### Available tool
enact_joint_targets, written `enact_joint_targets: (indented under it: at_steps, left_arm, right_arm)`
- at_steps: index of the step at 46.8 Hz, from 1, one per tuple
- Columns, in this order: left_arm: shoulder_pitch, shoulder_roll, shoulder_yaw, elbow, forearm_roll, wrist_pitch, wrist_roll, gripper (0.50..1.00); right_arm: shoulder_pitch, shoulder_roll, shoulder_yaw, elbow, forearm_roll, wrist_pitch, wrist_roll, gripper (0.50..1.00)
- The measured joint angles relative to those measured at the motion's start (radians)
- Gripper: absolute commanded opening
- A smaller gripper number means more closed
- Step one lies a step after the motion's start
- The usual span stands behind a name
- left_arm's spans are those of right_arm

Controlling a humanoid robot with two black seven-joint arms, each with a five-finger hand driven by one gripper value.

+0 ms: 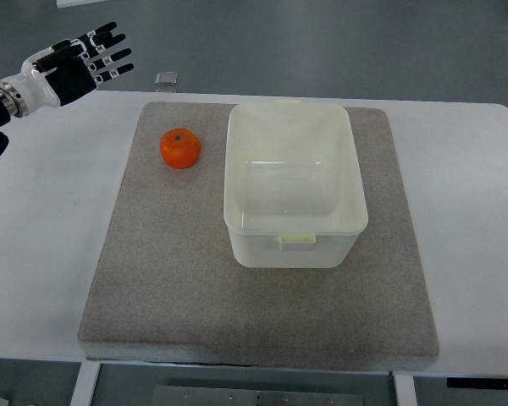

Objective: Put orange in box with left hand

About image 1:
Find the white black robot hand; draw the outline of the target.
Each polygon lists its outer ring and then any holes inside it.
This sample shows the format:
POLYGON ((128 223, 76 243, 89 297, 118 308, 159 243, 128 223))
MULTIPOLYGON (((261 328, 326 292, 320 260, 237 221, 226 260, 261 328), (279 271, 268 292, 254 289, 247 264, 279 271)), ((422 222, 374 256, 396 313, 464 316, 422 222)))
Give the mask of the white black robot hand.
POLYGON ((17 117, 41 107, 63 107, 117 79, 134 68, 131 54, 120 45, 124 34, 108 22, 73 39, 64 39, 28 57, 21 71, 6 82, 12 87, 17 117))

